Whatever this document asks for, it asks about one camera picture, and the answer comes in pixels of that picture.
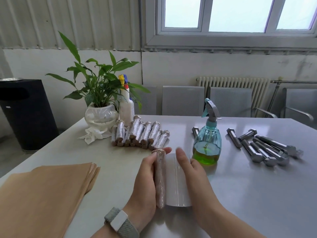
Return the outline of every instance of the brown paper sheet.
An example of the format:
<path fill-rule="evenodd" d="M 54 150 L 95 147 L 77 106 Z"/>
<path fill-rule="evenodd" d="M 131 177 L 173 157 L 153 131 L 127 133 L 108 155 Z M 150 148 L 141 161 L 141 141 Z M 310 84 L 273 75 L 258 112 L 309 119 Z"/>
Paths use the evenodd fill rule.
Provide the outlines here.
<path fill-rule="evenodd" d="M 63 237 L 99 171 L 87 163 L 12 174 L 0 188 L 0 236 Z"/>

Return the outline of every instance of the table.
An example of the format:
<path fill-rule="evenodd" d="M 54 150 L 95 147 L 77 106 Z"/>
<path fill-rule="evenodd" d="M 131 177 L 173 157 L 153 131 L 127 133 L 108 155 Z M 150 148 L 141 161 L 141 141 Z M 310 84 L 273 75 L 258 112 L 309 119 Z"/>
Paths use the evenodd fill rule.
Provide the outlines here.
<path fill-rule="evenodd" d="M 171 133 L 169 143 L 192 155 L 192 127 L 203 127 L 206 118 L 187 116 L 142 116 L 159 121 Z M 65 237 L 90 237 L 103 225 L 112 208 L 128 201 L 142 158 L 150 151 L 140 148 L 111 147 L 110 140 L 87 145 L 77 139 L 85 134 L 84 119 L 78 121 L 41 150 L 0 179 L 12 173 L 31 171 L 41 165 L 94 162 L 101 172 L 94 188 L 84 196 Z M 317 130 L 292 119 L 226 118 L 218 121 L 222 151 L 217 166 L 206 168 L 220 202 L 230 212 L 267 237 L 315 237 L 317 220 Z M 289 166 L 268 168 L 252 163 L 247 151 L 237 149 L 227 135 L 234 128 L 237 136 L 255 128 L 259 135 L 304 151 L 303 160 L 291 159 Z M 208 237 L 194 221 L 191 208 L 166 207 L 157 210 L 142 237 Z"/>

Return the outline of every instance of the left hand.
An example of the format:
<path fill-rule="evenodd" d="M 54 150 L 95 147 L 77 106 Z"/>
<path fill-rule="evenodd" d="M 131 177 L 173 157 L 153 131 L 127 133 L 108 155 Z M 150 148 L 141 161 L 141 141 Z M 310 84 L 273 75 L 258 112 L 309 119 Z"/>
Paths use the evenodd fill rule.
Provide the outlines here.
<path fill-rule="evenodd" d="M 168 154 L 172 148 L 163 148 Z M 153 180 L 156 159 L 154 152 L 142 160 L 139 172 L 135 178 L 132 195 L 123 211 L 128 215 L 130 222 L 141 232 L 152 220 L 156 210 L 155 185 Z"/>

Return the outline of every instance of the radiator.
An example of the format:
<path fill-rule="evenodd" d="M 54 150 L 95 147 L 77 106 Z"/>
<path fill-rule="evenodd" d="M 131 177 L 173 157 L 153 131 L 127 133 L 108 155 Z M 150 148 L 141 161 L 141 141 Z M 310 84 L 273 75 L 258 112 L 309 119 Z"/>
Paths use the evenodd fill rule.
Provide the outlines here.
<path fill-rule="evenodd" d="M 205 97 L 208 87 L 252 88 L 252 108 L 260 108 L 270 81 L 269 78 L 199 77 L 196 86 L 205 87 Z"/>

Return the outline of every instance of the watch strap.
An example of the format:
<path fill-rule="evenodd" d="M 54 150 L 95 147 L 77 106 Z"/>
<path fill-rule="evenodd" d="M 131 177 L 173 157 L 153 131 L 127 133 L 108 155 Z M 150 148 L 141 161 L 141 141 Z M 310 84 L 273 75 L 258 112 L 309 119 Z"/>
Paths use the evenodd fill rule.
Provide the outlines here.
<path fill-rule="evenodd" d="M 114 218 L 119 214 L 120 209 L 113 207 L 105 216 L 105 223 L 111 223 Z M 126 219 L 122 226 L 117 231 L 121 238 L 139 238 L 140 234 L 133 224 Z"/>

